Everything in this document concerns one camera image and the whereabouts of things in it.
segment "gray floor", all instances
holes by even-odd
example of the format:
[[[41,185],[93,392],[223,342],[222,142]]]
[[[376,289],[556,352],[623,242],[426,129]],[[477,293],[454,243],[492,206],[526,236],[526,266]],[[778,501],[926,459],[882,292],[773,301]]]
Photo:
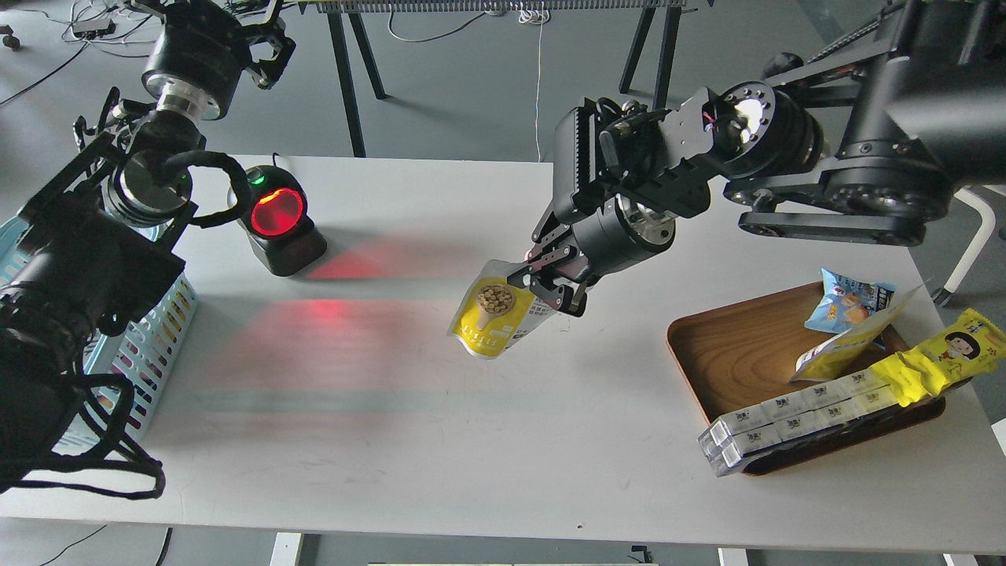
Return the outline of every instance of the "gray floor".
[[[865,19],[882,2],[860,0],[720,0],[699,8],[682,22],[679,50],[670,89],[672,102],[683,101],[701,85],[723,88],[757,77],[775,52],[809,54]],[[65,18],[65,2],[0,0],[0,7],[43,9]],[[286,12],[288,32],[299,42],[286,75],[272,91],[260,91],[242,80],[230,115],[206,124],[211,149],[230,153],[279,151],[300,155],[351,155],[342,100],[335,78],[332,48],[324,17]],[[464,21],[470,14],[402,14],[396,31],[428,36]],[[543,160],[551,159],[551,130],[559,118],[584,97],[617,95],[622,64],[635,29],[636,11],[554,12],[542,30],[539,140]],[[372,157],[533,161],[535,148],[535,83],[538,29],[516,23],[516,15],[483,17],[467,29],[423,44],[391,38],[386,16],[367,15],[384,85],[392,96],[376,101],[350,41],[360,115],[368,154]],[[11,24],[25,47],[17,53],[0,49],[0,99],[30,83],[65,60],[76,45],[57,38],[62,26],[37,13],[0,11],[0,23]],[[650,38],[637,72],[635,96],[646,101],[653,89],[656,50]],[[151,31],[136,38],[152,38]],[[149,45],[106,46],[123,53],[143,53]],[[94,117],[108,87],[147,100],[139,81],[143,59],[116,58],[89,48],[73,63],[18,101],[0,108],[0,217],[13,214],[69,159],[74,148],[69,124],[77,116]],[[833,140],[844,123],[842,111],[820,113]],[[334,190],[352,187],[334,186]],[[990,199],[997,211],[1006,199]],[[526,218],[515,219],[524,225]],[[977,227],[977,214],[955,201],[951,214],[930,226],[926,242],[912,255],[930,290],[943,286],[957,257]],[[1006,323],[1001,272],[1006,242],[993,238],[973,272],[960,288],[950,322],[964,308],[975,308],[993,321]],[[975,380],[991,421],[1006,417],[1003,372]],[[0,564],[38,564],[98,526],[29,521],[0,521]],[[77,545],[56,564],[153,564],[163,529],[110,526]],[[219,529],[180,529],[165,564],[268,564],[271,533]],[[708,548],[653,547],[662,564],[715,564]],[[385,562],[632,562],[628,545],[554,541],[430,540],[326,536],[309,550],[316,564],[363,566]],[[938,556],[836,554],[751,551],[751,564],[905,564],[942,563]]]

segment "red scanner light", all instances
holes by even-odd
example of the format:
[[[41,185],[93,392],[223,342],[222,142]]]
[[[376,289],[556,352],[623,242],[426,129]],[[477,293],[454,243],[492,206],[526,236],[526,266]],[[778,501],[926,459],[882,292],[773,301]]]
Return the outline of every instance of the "red scanner light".
[[[266,194],[252,208],[252,229],[266,237],[290,231],[304,216],[304,195],[282,187]]]

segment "blue snack bag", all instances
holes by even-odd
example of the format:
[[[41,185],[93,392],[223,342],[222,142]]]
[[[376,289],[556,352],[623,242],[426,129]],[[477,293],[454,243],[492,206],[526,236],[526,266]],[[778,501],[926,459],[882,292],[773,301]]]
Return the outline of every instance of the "blue snack bag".
[[[890,282],[863,282],[821,269],[824,299],[804,327],[822,333],[844,333],[890,304],[896,288]]]

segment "power strip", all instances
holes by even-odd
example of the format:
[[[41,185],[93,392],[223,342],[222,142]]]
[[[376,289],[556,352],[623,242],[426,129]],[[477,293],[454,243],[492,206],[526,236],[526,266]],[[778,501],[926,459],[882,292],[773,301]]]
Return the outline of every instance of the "power strip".
[[[116,30],[116,23],[112,18],[98,18],[95,20],[80,21],[70,25],[73,37],[77,39],[98,39]]]

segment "snack bag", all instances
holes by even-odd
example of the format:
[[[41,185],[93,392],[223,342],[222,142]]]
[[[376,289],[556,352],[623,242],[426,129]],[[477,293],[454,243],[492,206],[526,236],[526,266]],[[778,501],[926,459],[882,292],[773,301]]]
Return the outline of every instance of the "snack bag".
[[[555,313],[528,290],[507,285],[521,266],[490,259],[465,294],[448,335],[472,356],[495,359]]]
[[[870,370],[889,383],[898,404],[907,407],[937,397],[960,381],[992,372],[1003,358],[1006,335],[969,309],[939,335],[877,362]]]
[[[887,308],[894,286],[890,282],[863,282],[844,274],[821,269],[824,299],[804,327],[811,331],[844,333],[869,316]]]
[[[828,339],[804,353],[797,360],[797,373],[790,378],[790,383],[798,381],[825,382],[842,375],[853,360],[856,359],[870,344],[880,336],[880,333],[890,325],[908,301],[919,288],[908,292],[894,307],[876,317],[870,317],[862,325],[856,325],[841,335]]]

